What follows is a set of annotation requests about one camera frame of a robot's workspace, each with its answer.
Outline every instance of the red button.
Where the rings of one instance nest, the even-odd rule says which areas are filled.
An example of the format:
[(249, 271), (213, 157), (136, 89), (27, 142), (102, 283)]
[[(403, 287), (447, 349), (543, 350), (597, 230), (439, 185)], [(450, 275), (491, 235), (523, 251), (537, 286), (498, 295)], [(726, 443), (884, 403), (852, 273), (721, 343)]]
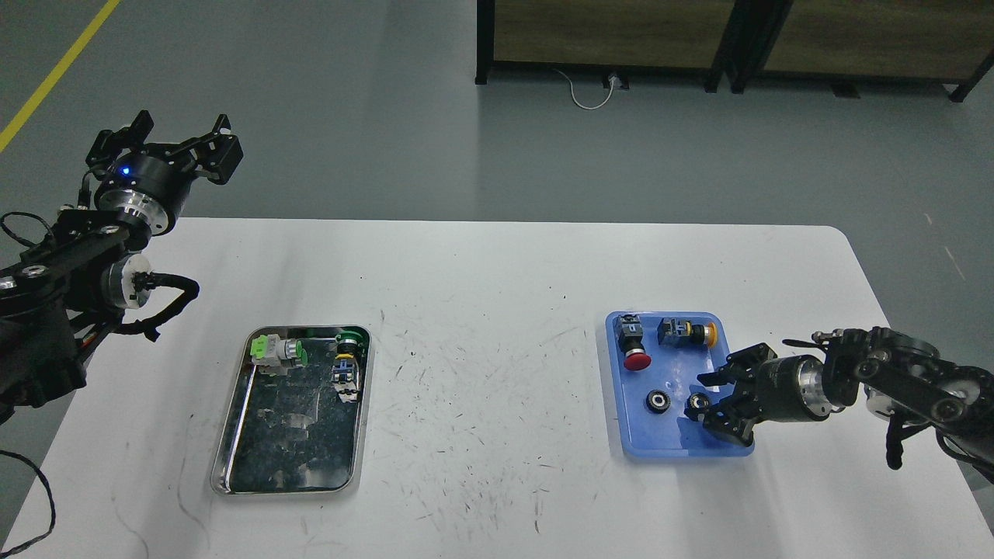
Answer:
[(645, 353), (632, 353), (624, 358), (624, 368), (629, 371), (641, 371), (652, 363), (652, 357)]

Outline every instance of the power outlet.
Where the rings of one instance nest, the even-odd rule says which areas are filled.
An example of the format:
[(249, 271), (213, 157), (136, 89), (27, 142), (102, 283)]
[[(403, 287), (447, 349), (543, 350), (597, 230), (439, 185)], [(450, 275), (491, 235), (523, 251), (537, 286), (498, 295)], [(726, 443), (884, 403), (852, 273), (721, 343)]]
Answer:
[(622, 76), (618, 72), (611, 72), (610, 74), (605, 75), (600, 79), (600, 82), (606, 90), (609, 90), (611, 88), (611, 84), (614, 83), (615, 91), (628, 91), (628, 78)]

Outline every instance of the black cable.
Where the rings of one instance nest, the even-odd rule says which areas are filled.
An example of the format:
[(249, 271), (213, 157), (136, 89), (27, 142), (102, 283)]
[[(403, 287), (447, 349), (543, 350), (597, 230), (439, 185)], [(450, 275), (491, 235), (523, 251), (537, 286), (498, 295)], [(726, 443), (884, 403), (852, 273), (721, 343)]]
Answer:
[(155, 341), (159, 337), (159, 332), (156, 328), (165, 324), (169, 321), (169, 319), (176, 316), (180, 312), (183, 312), (186, 305), (193, 299), (197, 298), (197, 295), (200, 294), (200, 285), (192, 279), (184, 278), (182, 276), (174, 276), (172, 274), (156, 274), (155, 272), (136, 278), (135, 287), (147, 289), (153, 289), (155, 287), (175, 287), (183, 290), (179, 296), (173, 299), (173, 302), (169, 303), (155, 316), (145, 318), (144, 320), (135, 320), (134, 322), (121, 324), (115, 330), (118, 334), (124, 335), (144, 334), (145, 337), (151, 341)]
[(49, 227), (48, 222), (46, 222), (41, 217), (36, 216), (35, 214), (29, 214), (28, 212), (7, 212), (6, 214), (0, 216), (0, 228), (3, 228), (3, 232), (6, 233), (8, 237), (10, 237), (11, 239), (13, 239), (14, 241), (17, 241), (18, 244), (20, 244), (20, 245), (22, 245), (24, 247), (27, 247), (29, 249), (34, 249), (35, 247), (37, 247), (37, 246), (41, 245), (42, 243), (44, 243), (45, 240), (43, 239), (42, 241), (40, 241), (38, 243), (32, 243), (31, 241), (28, 241), (27, 239), (19, 236), (18, 234), (14, 233), (13, 231), (11, 231), (10, 228), (7, 227), (7, 224), (4, 223), (7, 220), (7, 218), (10, 217), (10, 216), (23, 216), (23, 217), (26, 217), (26, 218), (31, 218), (31, 219), (37, 221), (38, 223), (42, 224), (42, 227), (45, 228), (45, 231), (48, 232), (49, 236), (52, 239), (54, 239), (56, 237), (56, 234), (52, 232), (52, 228)]
[(83, 184), (80, 185), (80, 193), (77, 195), (76, 205), (78, 208), (83, 208), (85, 210), (89, 209), (89, 204), (92, 201), (92, 194), (89, 192), (89, 175), (93, 175), (93, 178), (100, 180), (106, 173), (99, 165), (91, 167), (83, 173)]
[(17, 453), (11, 453), (8, 451), (0, 451), (0, 455), (3, 455), (5, 457), (10, 457), (14, 460), (19, 460), (24, 464), (28, 465), (28, 467), (30, 467), (35, 471), (35, 475), (38, 476), (38, 481), (42, 483), (42, 487), (45, 488), (45, 493), (47, 493), (49, 496), (49, 506), (52, 508), (52, 521), (49, 522), (49, 530), (40, 536), (31, 538), (30, 540), (22, 543), (21, 545), (15, 545), (14, 547), (8, 549), (7, 551), (0, 552), (0, 559), (2, 559), (3, 557), (10, 557), (11, 555), (16, 555), (24, 551), (25, 549), (28, 549), (32, 545), (35, 545), (36, 543), (47, 538), (49, 534), (52, 533), (52, 530), (54, 530), (56, 527), (56, 501), (52, 498), (52, 487), (49, 485), (49, 479), (45, 477), (45, 475), (42, 473), (42, 470), (39, 467), (35, 466), (35, 463), (31, 462), (31, 459), (23, 457)]
[(814, 343), (813, 341), (804, 341), (799, 339), (785, 339), (785, 340), (780, 340), (780, 343), (789, 347), (810, 347), (813, 349), (820, 349), (825, 353), (828, 353), (827, 347), (825, 347), (823, 344), (820, 343)]
[(935, 431), (935, 440), (938, 441), (938, 447), (942, 449), (944, 453), (950, 458), (959, 460), (960, 462), (967, 463), (973, 467), (980, 470), (981, 473), (985, 475), (994, 475), (994, 464), (989, 464), (983, 460), (976, 459), (972, 456), (965, 455), (954, 451), (949, 447), (949, 442), (945, 435), (939, 430)]

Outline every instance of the metal tray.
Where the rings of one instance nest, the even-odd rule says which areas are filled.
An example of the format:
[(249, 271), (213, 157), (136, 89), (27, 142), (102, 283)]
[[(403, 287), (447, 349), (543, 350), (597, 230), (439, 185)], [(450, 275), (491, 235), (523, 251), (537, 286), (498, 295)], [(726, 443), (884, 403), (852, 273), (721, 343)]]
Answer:
[[(342, 402), (329, 382), (335, 336), (366, 336), (356, 356), (355, 403)], [(297, 338), (306, 365), (269, 376), (252, 364), (251, 341), (264, 334)], [(235, 388), (218, 444), (211, 486), (221, 494), (338, 491), (359, 470), (371, 363), (369, 331), (361, 326), (269, 326), (253, 332), (239, 357)]]

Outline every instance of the gray floor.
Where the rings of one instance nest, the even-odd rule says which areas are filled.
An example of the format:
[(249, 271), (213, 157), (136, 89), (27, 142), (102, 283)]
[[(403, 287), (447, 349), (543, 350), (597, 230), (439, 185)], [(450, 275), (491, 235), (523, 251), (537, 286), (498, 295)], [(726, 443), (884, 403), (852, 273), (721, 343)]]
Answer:
[[(0, 125), (100, 5), (0, 0)], [(123, 2), (0, 154), (0, 209), (54, 218), (95, 133), (141, 108), (162, 141), (224, 111), (246, 159), (188, 216), (832, 225), (893, 327), (994, 369), (994, 78), (963, 104), (633, 80), (589, 112), (552, 73), (477, 87), (474, 57), (469, 2)], [(18, 412), (0, 448), (41, 460), (67, 404)], [(0, 537), (23, 469), (0, 463)], [(994, 488), (970, 481), (994, 520)]]

